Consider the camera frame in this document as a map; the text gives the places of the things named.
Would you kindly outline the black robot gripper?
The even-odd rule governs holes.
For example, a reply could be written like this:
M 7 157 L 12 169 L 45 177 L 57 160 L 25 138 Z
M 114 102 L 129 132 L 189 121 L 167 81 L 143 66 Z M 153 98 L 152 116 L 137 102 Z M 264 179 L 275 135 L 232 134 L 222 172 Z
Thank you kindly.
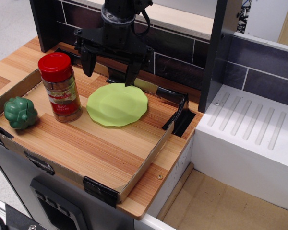
M 150 29 L 150 19 L 145 9 L 151 5 L 151 0 L 106 0 L 101 8 L 102 27 L 74 31 L 75 49 L 80 54 L 86 76 L 92 76 L 96 57 L 102 56 L 128 63 L 125 86 L 133 85 L 140 70 L 149 66 L 153 52 L 140 40 Z M 147 29 L 137 33 L 134 21 L 140 13 L 146 20 Z

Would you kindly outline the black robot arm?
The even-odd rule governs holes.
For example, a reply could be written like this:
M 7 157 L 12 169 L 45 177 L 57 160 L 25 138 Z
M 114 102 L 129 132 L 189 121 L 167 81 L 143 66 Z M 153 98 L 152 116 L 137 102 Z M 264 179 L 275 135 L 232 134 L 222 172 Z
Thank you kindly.
M 103 26 L 98 29 L 77 29 L 75 50 L 80 54 L 84 74 L 90 77 L 98 56 L 127 64 L 125 86 L 133 85 L 139 72 L 149 66 L 154 50 L 140 40 L 148 30 L 136 33 L 134 21 L 142 14 L 146 23 L 150 19 L 145 11 L 151 0 L 107 0 L 101 8 Z

